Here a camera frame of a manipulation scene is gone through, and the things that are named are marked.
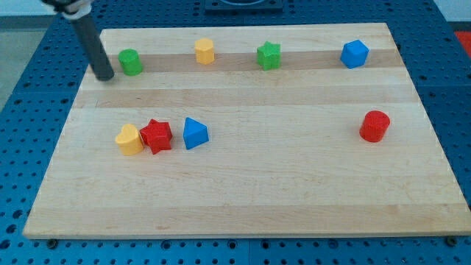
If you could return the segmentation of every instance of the wood grain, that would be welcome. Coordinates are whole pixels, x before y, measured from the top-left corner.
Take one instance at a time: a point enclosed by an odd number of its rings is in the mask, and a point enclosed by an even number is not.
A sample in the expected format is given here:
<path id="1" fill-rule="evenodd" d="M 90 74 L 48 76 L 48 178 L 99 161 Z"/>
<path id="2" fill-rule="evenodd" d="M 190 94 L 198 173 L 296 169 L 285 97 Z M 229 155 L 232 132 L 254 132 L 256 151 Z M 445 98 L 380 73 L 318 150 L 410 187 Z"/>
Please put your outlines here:
<path id="1" fill-rule="evenodd" d="M 215 40 L 216 62 L 193 43 Z M 385 24 L 109 29 L 113 63 L 141 53 L 145 72 L 88 70 L 24 235 L 31 239 L 432 236 L 471 233 L 471 213 Z M 368 63 L 346 69 L 343 43 Z M 282 67 L 262 71 L 254 48 L 282 42 Z M 386 137 L 358 134 L 370 110 Z M 184 147 L 184 118 L 210 142 Z M 125 123 L 168 121 L 172 150 L 124 157 Z"/>

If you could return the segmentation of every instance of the blue pentagonal block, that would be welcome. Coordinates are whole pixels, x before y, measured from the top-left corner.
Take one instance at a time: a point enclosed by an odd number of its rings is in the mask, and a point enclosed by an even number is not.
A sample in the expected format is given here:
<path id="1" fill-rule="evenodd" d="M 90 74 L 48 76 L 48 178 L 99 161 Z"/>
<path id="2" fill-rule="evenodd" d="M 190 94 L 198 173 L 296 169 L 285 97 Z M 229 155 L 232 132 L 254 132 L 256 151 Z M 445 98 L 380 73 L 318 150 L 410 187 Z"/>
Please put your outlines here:
<path id="1" fill-rule="evenodd" d="M 206 143 L 209 141 L 208 128 L 206 125 L 187 117 L 185 129 L 183 129 L 183 140 L 185 141 L 186 149 L 192 149 Z"/>
<path id="2" fill-rule="evenodd" d="M 341 52 L 340 60 L 348 68 L 355 68 L 362 66 L 366 62 L 369 49 L 360 40 L 354 40 L 346 43 Z"/>

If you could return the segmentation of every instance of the blue pegboard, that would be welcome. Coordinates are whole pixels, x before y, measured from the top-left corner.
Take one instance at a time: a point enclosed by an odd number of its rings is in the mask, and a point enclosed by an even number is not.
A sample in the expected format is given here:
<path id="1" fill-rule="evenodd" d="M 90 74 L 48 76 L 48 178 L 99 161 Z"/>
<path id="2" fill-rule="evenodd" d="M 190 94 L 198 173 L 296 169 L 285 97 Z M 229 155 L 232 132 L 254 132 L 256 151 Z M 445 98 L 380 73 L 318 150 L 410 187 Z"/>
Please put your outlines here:
<path id="1" fill-rule="evenodd" d="M 204 2 L 95 1 L 98 28 L 386 22 L 471 203 L 471 62 L 431 0 L 285 0 L 205 14 Z M 21 235 L 87 60 L 57 16 L 0 115 L 0 264 L 471 264 L 471 237 L 44 241 Z"/>

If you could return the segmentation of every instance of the yellow hexagonal prism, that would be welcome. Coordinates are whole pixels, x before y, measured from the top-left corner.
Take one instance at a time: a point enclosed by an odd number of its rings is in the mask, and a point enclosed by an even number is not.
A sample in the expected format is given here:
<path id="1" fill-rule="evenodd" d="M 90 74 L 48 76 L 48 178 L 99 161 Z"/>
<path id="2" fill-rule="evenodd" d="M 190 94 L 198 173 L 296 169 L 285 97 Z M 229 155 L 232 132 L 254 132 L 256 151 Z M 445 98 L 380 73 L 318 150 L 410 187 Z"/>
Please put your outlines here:
<path id="1" fill-rule="evenodd" d="M 214 61 L 214 44 L 208 38 L 202 38 L 194 43 L 194 51 L 196 53 L 196 61 L 204 65 Z"/>

